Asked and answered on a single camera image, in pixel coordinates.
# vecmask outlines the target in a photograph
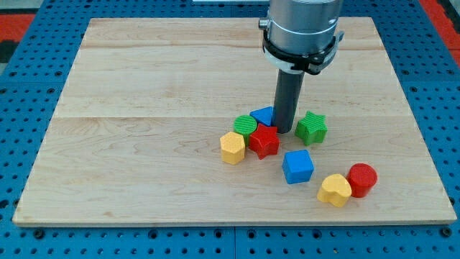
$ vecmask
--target blue perforated base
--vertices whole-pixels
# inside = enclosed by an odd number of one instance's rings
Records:
[[[266,5],[194,5],[191,0],[45,0],[0,77],[0,258],[457,258],[458,223],[156,232],[147,228],[41,232],[12,224],[15,204],[91,17],[263,17],[266,12]],[[343,15],[374,19],[458,213],[459,68],[416,1],[345,0]]]

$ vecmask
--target yellow hexagon block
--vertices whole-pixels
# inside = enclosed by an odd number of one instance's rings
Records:
[[[341,174],[326,177],[318,191],[318,200],[343,207],[351,196],[351,186]]]
[[[244,159],[244,138],[235,132],[229,132],[221,137],[222,161],[236,165]]]

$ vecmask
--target wood grain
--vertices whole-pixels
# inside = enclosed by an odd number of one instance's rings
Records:
[[[92,19],[14,222],[23,227],[446,224],[456,219],[370,18],[341,18],[333,64],[306,76],[298,118],[326,114],[316,171],[287,185],[285,152],[223,163],[233,119],[272,103],[277,69],[256,19]],[[337,209],[322,180],[371,164],[379,181]]]

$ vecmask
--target blue block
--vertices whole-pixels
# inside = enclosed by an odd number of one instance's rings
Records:
[[[273,107],[265,107],[262,109],[258,109],[249,113],[254,119],[256,119],[257,123],[262,123],[263,125],[270,127],[272,126],[272,114],[273,114]]]
[[[282,171],[285,173],[287,183],[309,181],[314,170],[315,167],[307,150],[285,153],[285,159],[282,162]]]

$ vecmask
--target green star block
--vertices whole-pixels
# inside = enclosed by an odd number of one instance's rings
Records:
[[[243,135],[244,144],[249,147],[249,136],[256,130],[256,119],[249,115],[241,115],[233,123],[233,129],[236,133]]]
[[[295,135],[303,140],[305,146],[311,143],[322,143],[328,131],[325,120],[326,116],[324,115],[307,112],[305,118],[297,123]]]

